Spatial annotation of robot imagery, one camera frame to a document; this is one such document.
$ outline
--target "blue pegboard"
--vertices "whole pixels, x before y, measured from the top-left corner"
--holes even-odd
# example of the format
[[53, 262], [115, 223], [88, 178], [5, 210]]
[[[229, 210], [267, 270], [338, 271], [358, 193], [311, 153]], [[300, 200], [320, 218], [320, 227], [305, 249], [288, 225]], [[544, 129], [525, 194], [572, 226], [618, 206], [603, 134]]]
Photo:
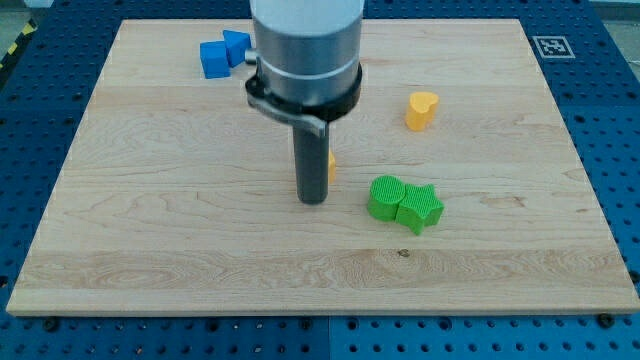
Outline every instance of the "blue pegboard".
[[[248, 0], [58, 0], [0, 91], [0, 359], [640, 357], [640, 316], [16, 319], [10, 291], [120, 22], [248, 18]], [[631, 271], [640, 85], [583, 0], [371, 0], [367, 18], [517, 18]], [[541, 54], [563, 37], [574, 57]]]

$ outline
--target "green block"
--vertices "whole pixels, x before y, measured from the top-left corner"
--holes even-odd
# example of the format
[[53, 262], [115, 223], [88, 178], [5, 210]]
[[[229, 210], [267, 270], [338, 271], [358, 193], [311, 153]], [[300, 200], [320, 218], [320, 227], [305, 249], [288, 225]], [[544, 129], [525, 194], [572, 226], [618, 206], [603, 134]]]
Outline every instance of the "green block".
[[397, 177], [384, 175], [376, 178], [369, 189], [369, 214], [382, 221], [395, 220], [398, 204], [404, 196], [404, 183]]
[[406, 196], [398, 205], [396, 222], [408, 226], [420, 235], [425, 226], [436, 225], [444, 210], [444, 204], [436, 197], [433, 184], [406, 185]]

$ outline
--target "wooden board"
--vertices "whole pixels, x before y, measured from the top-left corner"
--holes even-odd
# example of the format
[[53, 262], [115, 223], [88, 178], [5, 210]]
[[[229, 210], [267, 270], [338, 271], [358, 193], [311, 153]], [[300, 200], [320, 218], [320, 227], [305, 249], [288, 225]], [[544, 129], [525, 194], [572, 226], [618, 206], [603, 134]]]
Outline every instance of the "wooden board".
[[[204, 80], [201, 41], [247, 21], [124, 21], [8, 311], [18, 316], [634, 312], [638, 296], [515, 20], [370, 21], [327, 201], [295, 195], [290, 131]], [[406, 129], [413, 91], [441, 97]], [[371, 181], [436, 184], [415, 236]], [[408, 257], [398, 254], [408, 250]]]

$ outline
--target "blue cube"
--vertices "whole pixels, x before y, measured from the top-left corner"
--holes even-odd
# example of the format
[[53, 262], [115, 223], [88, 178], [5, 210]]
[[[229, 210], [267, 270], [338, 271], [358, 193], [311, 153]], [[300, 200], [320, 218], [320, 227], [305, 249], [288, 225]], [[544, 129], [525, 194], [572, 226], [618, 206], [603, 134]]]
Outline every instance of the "blue cube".
[[227, 59], [229, 66], [235, 67], [244, 62], [244, 52], [251, 49], [251, 37], [247, 33], [223, 30], [224, 43], [227, 46]]
[[224, 41], [204, 42], [200, 44], [200, 61], [207, 79], [231, 76], [227, 62], [227, 47]]

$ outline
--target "yellow black caution tape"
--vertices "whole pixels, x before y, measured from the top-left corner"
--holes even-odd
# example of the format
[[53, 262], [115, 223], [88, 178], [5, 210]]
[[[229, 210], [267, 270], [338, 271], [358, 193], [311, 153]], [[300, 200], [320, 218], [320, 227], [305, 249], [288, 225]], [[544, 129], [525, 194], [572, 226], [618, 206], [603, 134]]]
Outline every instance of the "yellow black caution tape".
[[2, 89], [7, 80], [9, 80], [9, 76], [26, 50], [27, 44], [33, 38], [36, 30], [38, 30], [36, 22], [33, 21], [33, 19], [29, 20], [18, 35], [16, 41], [9, 46], [7, 53], [2, 57], [0, 61], [0, 89]]

